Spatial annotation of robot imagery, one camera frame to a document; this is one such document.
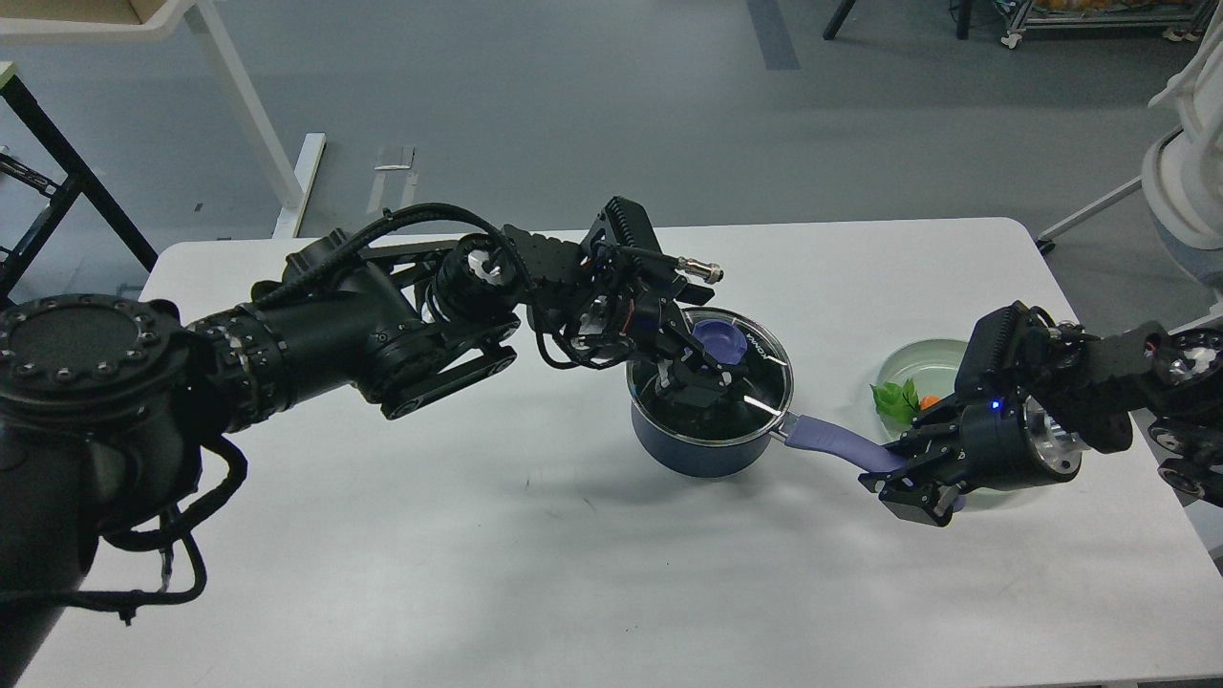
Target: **robotic arm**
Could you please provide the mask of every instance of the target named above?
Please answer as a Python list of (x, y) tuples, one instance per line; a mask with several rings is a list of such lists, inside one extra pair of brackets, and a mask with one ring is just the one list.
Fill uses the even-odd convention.
[(1156, 415), (1151, 437), (1179, 455), (1173, 488), (1223, 506), (1223, 331), (1168, 334), (1148, 321), (1098, 337), (1015, 302), (977, 320), (955, 393), (888, 448), (907, 459), (859, 478), (899, 518), (947, 525), (960, 495), (1066, 483), (1082, 452), (1130, 447), (1128, 412)]
[[(457, 241), (369, 247), (430, 220), (475, 225)], [(32, 301), (0, 319), (0, 686), (21, 676), (64, 606), (117, 612), (180, 604), (204, 588), (191, 530), (246, 475), (223, 437), (345, 385), (388, 419), (505, 370), (504, 341), (526, 304), (544, 359), (559, 369), (626, 360), (668, 371), (664, 392), (717, 398), (722, 373), (681, 315), (713, 296), (717, 265), (664, 254), (645, 209), (613, 198), (581, 242), (445, 204), (386, 211), (349, 236), (335, 230), (287, 257), (279, 282), (186, 326), (168, 301), (102, 295)], [(548, 353), (548, 341), (563, 354)], [(229, 475), (196, 492), (201, 450)], [(154, 530), (133, 530), (158, 519)], [(158, 591), (79, 591), (99, 538), (160, 551)], [(172, 546), (196, 582), (169, 593)]]

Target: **black cable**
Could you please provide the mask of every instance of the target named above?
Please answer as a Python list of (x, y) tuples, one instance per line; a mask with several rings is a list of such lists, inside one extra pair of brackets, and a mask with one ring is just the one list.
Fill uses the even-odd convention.
[[(177, 507), (168, 510), (170, 518), (177, 518)], [(146, 606), (181, 605), (190, 602), (204, 591), (208, 585), (208, 569), (204, 567), (204, 557), (196, 545), (196, 539), (190, 533), (180, 541), (187, 551), (191, 561), (191, 571), (194, 580), (187, 590), (180, 593), (147, 593), (144, 590), (131, 590), (126, 593), (103, 590), (6, 590), (0, 593), (0, 607), (4, 606), (60, 606), (77, 607), (95, 612), (114, 612), (119, 618), (131, 626), (136, 610)]]
[(163, 524), (161, 528), (157, 530), (115, 533), (105, 536), (106, 543), (128, 552), (160, 550), (181, 540), (191, 533), (191, 529), (224, 507), (230, 497), (237, 492), (237, 489), (242, 486), (242, 481), (246, 480), (246, 457), (232, 442), (221, 436), (205, 442), (203, 447), (224, 459), (229, 467), (229, 473), (221, 480), (220, 485), (192, 502), (186, 512), (179, 513), (176, 510), (174, 518), (168, 524)]
[(514, 251), (511, 242), (495, 226), (484, 218), (450, 203), (418, 203), (395, 211), (384, 210), (382, 218), (369, 222), (344, 243), (338, 246), (329, 255), (323, 258), (317, 265), (307, 269), (302, 274), (281, 284), (273, 291), (260, 296), (254, 301), (254, 306), (267, 308), (298, 296), (312, 287), (317, 281), (327, 277), (336, 266), (349, 260), (374, 240), (380, 238), (395, 230), (424, 221), (451, 220), (477, 226), (493, 237), (498, 246), (505, 248), (515, 259), (515, 268), (526, 268), (522, 258)]

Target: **white table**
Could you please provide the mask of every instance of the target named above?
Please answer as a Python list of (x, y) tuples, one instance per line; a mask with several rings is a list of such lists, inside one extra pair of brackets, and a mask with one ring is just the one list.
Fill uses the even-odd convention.
[[(794, 409), (882, 439), (867, 382), (1015, 298), (1073, 317), (1007, 219), (660, 230), (726, 269), (714, 304), (786, 343)], [(303, 241), (186, 243), (146, 297), (245, 299)], [(404, 420), (342, 390), (235, 436), (183, 607), (68, 611), (24, 686), (966, 687), (1223, 675), (1223, 580), (1141, 441), (947, 529), (774, 444), (722, 481), (656, 464), (623, 371), (505, 374)], [(186, 562), (180, 563), (186, 573)], [(106, 554), (92, 588), (155, 585)]]

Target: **gray floor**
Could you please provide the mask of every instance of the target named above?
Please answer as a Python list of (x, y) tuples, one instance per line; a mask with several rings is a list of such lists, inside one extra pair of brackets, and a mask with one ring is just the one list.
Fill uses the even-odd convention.
[[(1195, 49), (1158, 32), (1033, 32), (1009, 51), (998, 23), (956, 42), (940, 0), (862, 0), (824, 42), (834, 5), (298, 0), (220, 11), (286, 148), (296, 154), (308, 131), (329, 137), (309, 235), (369, 219), (385, 145), (417, 147), (417, 200), (533, 230), (586, 226), (619, 193), (658, 225), (1007, 215), (1035, 233), (1137, 174), (1175, 123), (1146, 100)], [(978, 20), (991, 12), (978, 2)], [(270, 235), (278, 204), (186, 27), (160, 44), (0, 48), (0, 59), (18, 62), (157, 248)], [(48, 166), (4, 109), (0, 144)], [(0, 178), (0, 243), (39, 205)], [(1140, 194), (1062, 238), (1049, 265), (1101, 334), (1179, 324), (1212, 302), (1164, 254)], [(79, 209), (15, 297), (142, 280)], [(955, 288), (954, 266), (947, 284), (925, 286)]]

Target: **white table leg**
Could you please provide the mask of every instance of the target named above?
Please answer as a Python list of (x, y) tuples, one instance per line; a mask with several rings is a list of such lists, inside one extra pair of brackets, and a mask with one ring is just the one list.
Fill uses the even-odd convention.
[(276, 218), (276, 229), (272, 231), (273, 238), (296, 238), (302, 226), (302, 215), (306, 213), (306, 203), (309, 202), (309, 192), (314, 187), (314, 175), (318, 174), (318, 161), (323, 158), (323, 147), (327, 144), (327, 134), (307, 133), (306, 142), (302, 143), (302, 152), (297, 155), (297, 167), (295, 174), (301, 183), (302, 203), (296, 208), (285, 205), (280, 208), (280, 216)]
[[(238, 59), (234, 42), (230, 40), (229, 32), (216, 12), (216, 6), (213, 5), (212, 0), (199, 0), (187, 10), (183, 20), (199, 39), (204, 56), (213, 66), (213, 71), (216, 72), (216, 78), (221, 83), (221, 89), (225, 92), (234, 114), (242, 125), (243, 133), (254, 145), (259, 164), (263, 166), (268, 181), (272, 182), (272, 188), (280, 199), (280, 204), (285, 210), (296, 213), (300, 221), (301, 210), (306, 205), (303, 187), (309, 185), (302, 183), (294, 169), (289, 166), (289, 156), (285, 155), (285, 149), (280, 145), (275, 130), (272, 128), (268, 112), (264, 111), (263, 103), (259, 101), (259, 95), (254, 92), (254, 84), (251, 83), (251, 77), (247, 75), (246, 67), (242, 66), (242, 60)], [(309, 156), (307, 150), (302, 150), (302, 156)], [(317, 169), (317, 155), (314, 158), (313, 165)]]

